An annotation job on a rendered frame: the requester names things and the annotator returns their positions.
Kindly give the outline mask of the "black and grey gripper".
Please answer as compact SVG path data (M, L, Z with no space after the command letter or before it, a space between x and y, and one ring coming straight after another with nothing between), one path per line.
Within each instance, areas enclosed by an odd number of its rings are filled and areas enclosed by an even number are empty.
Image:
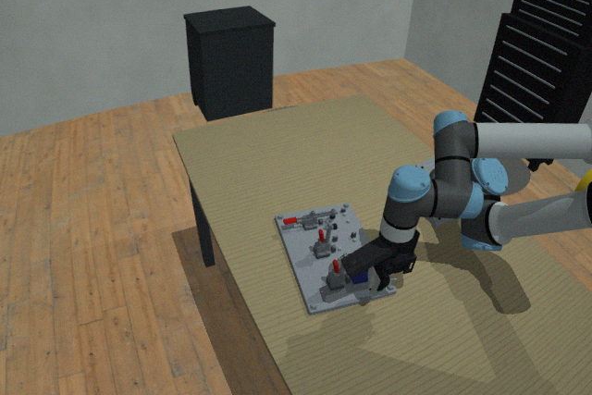
M396 243L387 240L379 231L379 238L382 240L382 242L389 247L395 248L397 252L394 253L392 256L388 257L387 259L367 269L368 289L370 290L372 296L377 295L380 291L382 291L382 289L386 288L386 286L390 286L396 283L397 279L392 278L391 274L396 274L402 271L402 274L412 272L413 266L417 258L414 254L414 249L419 239L419 236L419 231L415 230L412 241ZM411 268L410 263L413 263Z

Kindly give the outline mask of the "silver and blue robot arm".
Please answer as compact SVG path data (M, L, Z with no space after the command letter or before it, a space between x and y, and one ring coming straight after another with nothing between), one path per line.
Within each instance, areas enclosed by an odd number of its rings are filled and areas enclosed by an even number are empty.
M585 191L507 205L500 195L508 176L495 159L592 164L592 119L584 124L468 123L463 112L450 110L435 117L433 139L435 168L429 175L412 165L393 173L380 223L387 240L410 241L420 216L461 219L464 248L498 252L512 238L592 228L592 181ZM354 278L395 252L378 237L341 262Z

